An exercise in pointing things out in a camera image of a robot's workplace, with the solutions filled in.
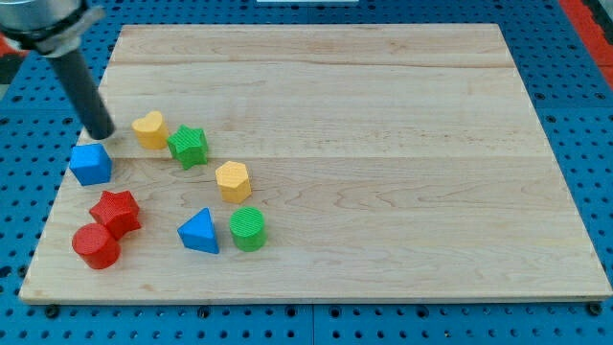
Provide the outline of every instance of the blue pegboard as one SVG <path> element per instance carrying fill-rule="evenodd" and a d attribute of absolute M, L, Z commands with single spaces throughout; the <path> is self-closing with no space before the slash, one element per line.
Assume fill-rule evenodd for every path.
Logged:
<path fill-rule="evenodd" d="M 100 80 L 124 24 L 498 23 L 594 242 L 613 276 L 613 93 L 555 1 L 97 0 L 83 37 Z M 613 305 L 73 307 L 16 294 L 80 124 L 50 66 L 30 54 L 0 103 L 0 343 L 613 342 Z"/>

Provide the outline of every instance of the green cylinder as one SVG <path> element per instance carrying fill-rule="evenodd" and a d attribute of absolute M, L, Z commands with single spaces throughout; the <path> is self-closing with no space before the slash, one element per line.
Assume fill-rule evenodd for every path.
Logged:
<path fill-rule="evenodd" d="M 243 207 L 230 217 L 230 232 L 238 249 L 256 251 L 266 244 L 264 216 L 255 207 Z"/>

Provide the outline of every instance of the toy block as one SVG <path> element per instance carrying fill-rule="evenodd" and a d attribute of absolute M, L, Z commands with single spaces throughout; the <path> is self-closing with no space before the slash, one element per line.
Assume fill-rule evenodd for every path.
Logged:
<path fill-rule="evenodd" d="M 108 229 L 115 240 L 128 231 L 141 228 L 138 221 L 140 208 L 130 191 L 121 193 L 102 192 L 100 201 L 89 210 L 98 224 Z"/>
<path fill-rule="evenodd" d="M 110 181 L 112 167 L 113 162 L 101 144 L 73 147 L 69 168 L 81 186 Z"/>
<path fill-rule="evenodd" d="M 251 195 L 251 184 L 246 165 L 228 161 L 215 170 L 215 177 L 224 201 L 242 203 Z"/>
<path fill-rule="evenodd" d="M 107 268 L 117 261 L 122 248 L 104 226 L 91 223 L 73 236 L 73 249 L 94 269 Z"/>
<path fill-rule="evenodd" d="M 149 150 L 165 148 L 170 136 L 164 116 L 159 111 L 151 111 L 144 118 L 134 120 L 132 130 L 138 143 Z"/>
<path fill-rule="evenodd" d="M 181 162 L 184 170 L 197 164 L 207 164 L 207 138 L 201 128 L 189 128 L 181 125 L 167 139 L 172 158 Z"/>
<path fill-rule="evenodd" d="M 177 230 L 179 237 L 186 248 L 200 250 L 212 254 L 219 253 L 217 237 L 211 212 L 208 208 L 202 209 Z"/>
<path fill-rule="evenodd" d="M 238 249 L 256 251 L 266 244 L 264 216 L 255 207 L 243 207 L 230 216 L 230 232 Z"/>

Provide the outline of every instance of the blue block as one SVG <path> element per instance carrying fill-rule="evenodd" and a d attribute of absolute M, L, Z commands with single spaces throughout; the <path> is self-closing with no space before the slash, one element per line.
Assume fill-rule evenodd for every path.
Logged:
<path fill-rule="evenodd" d="M 106 183 L 111 180 L 113 162 L 101 144 L 73 147 L 70 170 L 81 186 Z"/>
<path fill-rule="evenodd" d="M 212 254 L 219 253 L 213 219 L 208 208 L 203 208 L 178 229 L 179 237 L 186 248 Z"/>

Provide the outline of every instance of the green block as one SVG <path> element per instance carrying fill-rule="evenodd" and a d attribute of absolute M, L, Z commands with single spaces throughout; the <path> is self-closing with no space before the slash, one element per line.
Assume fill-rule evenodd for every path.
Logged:
<path fill-rule="evenodd" d="M 243 207 L 230 217 L 230 232 L 238 249 L 256 251 L 266 244 L 264 216 L 255 207 Z"/>
<path fill-rule="evenodd" d="M 180 161 L 184 170 L 197 164 L 207 164 L 209 146 L 202 128 L 181 125 L 166 141 L 172 158 Z"/>

